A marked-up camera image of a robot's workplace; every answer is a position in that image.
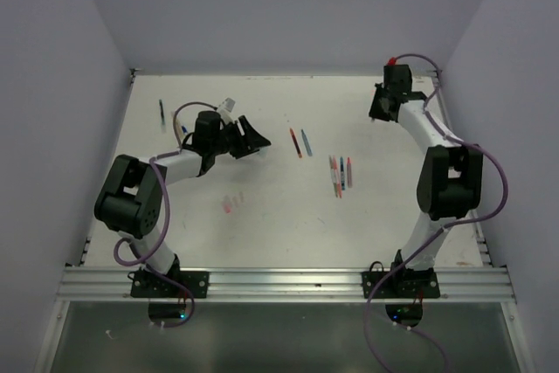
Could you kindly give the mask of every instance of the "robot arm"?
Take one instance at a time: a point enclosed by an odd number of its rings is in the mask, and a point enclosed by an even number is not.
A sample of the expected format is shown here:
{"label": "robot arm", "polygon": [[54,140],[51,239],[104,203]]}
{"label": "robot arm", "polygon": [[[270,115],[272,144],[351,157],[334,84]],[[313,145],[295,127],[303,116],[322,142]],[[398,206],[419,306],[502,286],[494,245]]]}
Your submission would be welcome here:
{"label": "robot arm", "polygon": [[[233,106],[234,101],[228,99],[215,111],[199,113],[191,144],[185,138],[177,152],[157,157],[155,165],[165,185],[204,175],[217,155],[229,153],[239,159],[270,146],[244,116],[238,121],[231,118]],[[149,159],[119,155],[97,198],[94,214],[130,243],[136,258],[156,249],[146,264],[170,279],[179,280],[178,257],[162,241],[156,225],[161,202],[162,188]]]}
{"label": "robot arm", "polygon": [[[410,239],[398,251],[396,263],[410,257],[441,226],[463,218],[469,210],[477,208],[483,155],[446,140],[449,135],[456,136],[436,117],[433,118],[445,134],[433,127],[424,113],[425,95],[412,91],[411,70],[407,65],[386,65],[383,74],[383,83],[376,85],[369,116],[399,123],[425,154],[417,187],[418,221]],[[410,270],[417,274],[432,270],[447,233],[406,266],[408,275],[413,276]]]}

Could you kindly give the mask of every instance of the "wall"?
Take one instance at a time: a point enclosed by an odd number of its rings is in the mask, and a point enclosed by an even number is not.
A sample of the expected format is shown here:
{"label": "wall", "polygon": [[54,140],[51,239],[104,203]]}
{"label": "wall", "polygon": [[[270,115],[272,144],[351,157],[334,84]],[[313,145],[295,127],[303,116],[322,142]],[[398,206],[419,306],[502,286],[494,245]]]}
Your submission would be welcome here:
{"label": "wall", "polygon": [[0,370],[30,371],[128,97],[92,0],[0,0]]}
{"label": "wall", "polygon": [[95,0],[131,66],[163,73],[378,73],[446,61],[481,0]]}
{"label": "wall", "polygon": [[[485,224],[490,252],[507,264],[538,371],[556,371],[559,273],[559,8],[557,0],[484,0],[445,67],[445,100],[458,134],[501,160],[510,199]],[[482,210],[499,200],[486,170]]]}

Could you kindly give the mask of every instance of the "black mounting plate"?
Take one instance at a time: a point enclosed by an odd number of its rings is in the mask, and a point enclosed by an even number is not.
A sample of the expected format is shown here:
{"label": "black mounting plate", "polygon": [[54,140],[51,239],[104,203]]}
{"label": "black mounting plate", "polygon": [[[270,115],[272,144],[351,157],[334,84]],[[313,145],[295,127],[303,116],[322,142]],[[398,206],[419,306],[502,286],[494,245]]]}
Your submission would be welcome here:
{"label": "black mounting plate", "polygon": [[[373,287],[388,271],[363,271],[361,281],[363,297],[369,298]],[[373,299],[415,299],[423,291],[424,299],[437,299],[440,297],[437,274],[431,269],[428,272],[414,272],[404,269],[396,273],[394,278],[386,280],[373,296]]]}
{"label": "black mounting plate", "polygon": [[[168,299],[176,298],[179,292],[176,287],[159,279],[149,271],[139,269],[130,273],[132,280],[130,296],[139,299]],[[208,294],[210,273],[207,271],[180,271],[173,278],[190,290],[196,299],[205,299]]]}

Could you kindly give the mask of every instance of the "white table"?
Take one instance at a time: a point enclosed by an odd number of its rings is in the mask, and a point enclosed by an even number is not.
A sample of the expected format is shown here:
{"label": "white table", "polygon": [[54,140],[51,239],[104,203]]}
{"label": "white table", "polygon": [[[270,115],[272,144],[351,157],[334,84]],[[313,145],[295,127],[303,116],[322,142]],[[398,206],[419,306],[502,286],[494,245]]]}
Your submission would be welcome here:
{"label": "white table", "polygon": [[[234,114],[272,142],[266,157],[236,161],[220,156],[208,174],[169,187],[167,243],[182,266],[365,267],[394,259],[418,216],[415,189],[423,156],[396,123],[368,117],[380,77],[139,76],[136,78],[116,155],[150,156],[176,146],[170,111],[191,100],[218,104],[226,97]],[[416,78],[429,93],[429,79]],[[165,107],[163,132],[158,101]],[[439,114],[438,106],[432,109]],[[201,107],[186,108],[188,130]],[[289,128],[298,135],[295,153]],[[300,138],[303,128],[313,157]],[[354,188],[336,198],[328,155],[351,157]],[[241,193],[244,202],[225,213],[222,200]],[[118,236],[93,221],[87,266],[115,266]],[[123,247],[121,256],[132,259]],[[482,266],[475,230],[454,228],[436,266]]]}

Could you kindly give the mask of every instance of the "metal extrusion bar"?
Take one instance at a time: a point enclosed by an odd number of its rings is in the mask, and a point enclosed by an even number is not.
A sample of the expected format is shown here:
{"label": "metal extrusion bar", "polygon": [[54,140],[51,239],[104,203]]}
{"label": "metal extrusion bar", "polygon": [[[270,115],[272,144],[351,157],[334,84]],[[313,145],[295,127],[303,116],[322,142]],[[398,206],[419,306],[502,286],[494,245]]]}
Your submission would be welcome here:
{"label": "metal extrusion bar", "polygon": [[[184,268],[196,271],[196,268]],[[211,302],[363,303],[360,269],[198,269],[210,273]],[[147,301],[130,297],[127,268],[68,267],[58,292],[67,301]],[[433,303],[514,302],[506,268],[441,268],[440,299]],[[151,301],[174,301],[160,299]],[[373,303],[408,302],[402,299]]]}

